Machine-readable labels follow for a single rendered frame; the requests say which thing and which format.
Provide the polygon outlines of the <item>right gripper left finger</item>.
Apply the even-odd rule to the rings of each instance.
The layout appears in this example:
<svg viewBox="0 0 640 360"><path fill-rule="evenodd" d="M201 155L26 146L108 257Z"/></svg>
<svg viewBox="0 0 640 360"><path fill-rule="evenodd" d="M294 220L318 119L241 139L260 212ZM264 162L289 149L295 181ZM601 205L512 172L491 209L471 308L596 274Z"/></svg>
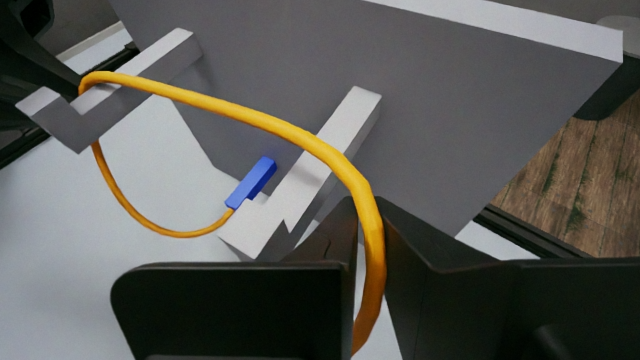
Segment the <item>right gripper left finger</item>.
<svg viewBox="0 0 640 360"><path fill-rule="evenodd" d="M135 360L351 360L357 251L345 196L279 262L146 263L115 280L110 303Z"/></svg>

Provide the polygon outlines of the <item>yellow patch cord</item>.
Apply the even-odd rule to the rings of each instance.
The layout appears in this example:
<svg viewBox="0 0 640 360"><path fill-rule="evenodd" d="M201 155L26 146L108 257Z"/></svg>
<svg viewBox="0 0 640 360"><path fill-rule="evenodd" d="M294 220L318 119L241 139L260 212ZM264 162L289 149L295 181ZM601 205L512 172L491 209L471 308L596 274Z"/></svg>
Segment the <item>yellow patch cord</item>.
<svg viewBox="0 0 640 360"><path fill-rule="evenodd" d="M366 274L361 306L353 324L352 357L366 344L380 315L387 278L385 230L369 182L337 149L308 131L267 114L230 102L123 73L101 71L83 77L79 96L98 83L122 85L197 107L251 125L297 145L326 164L350 190L364 234ZM99 139L90 145L109 189L119 204L145 228L177 239L197 238L212 233L234 213L229 208L216 222L196 231L163 228L145 218L126 199L112 176Z"/></svg>

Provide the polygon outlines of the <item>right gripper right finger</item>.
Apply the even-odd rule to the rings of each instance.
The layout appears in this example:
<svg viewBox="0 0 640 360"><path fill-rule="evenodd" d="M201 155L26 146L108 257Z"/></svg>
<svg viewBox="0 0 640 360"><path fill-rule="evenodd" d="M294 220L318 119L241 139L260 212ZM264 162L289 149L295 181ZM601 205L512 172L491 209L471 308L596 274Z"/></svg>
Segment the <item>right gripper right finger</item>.
<svg viewBox="0 0 640 360"><path fill-rule="evenodd" d="M402 360L521 360L544 325L640 322L640 257L499 260L374 199Z"/></svg>

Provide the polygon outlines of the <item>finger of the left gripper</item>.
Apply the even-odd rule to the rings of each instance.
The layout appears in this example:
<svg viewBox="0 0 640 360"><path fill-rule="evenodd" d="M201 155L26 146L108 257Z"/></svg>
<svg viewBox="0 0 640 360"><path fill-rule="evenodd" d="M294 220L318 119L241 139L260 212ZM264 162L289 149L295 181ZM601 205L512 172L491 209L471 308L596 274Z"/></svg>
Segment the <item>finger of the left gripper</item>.
<svg viewBox="0 0 640 360"><path fill-rule="evenodd" d="M41 86L0 73L0 132L41 128L17 107L17 103Z"/></svg>
<svg viewBox="0 0 640 360"><path fill-rule="evenodd" d="M14 0L0 0L0 73L73 98L83 79L27 33Z"/></svg>

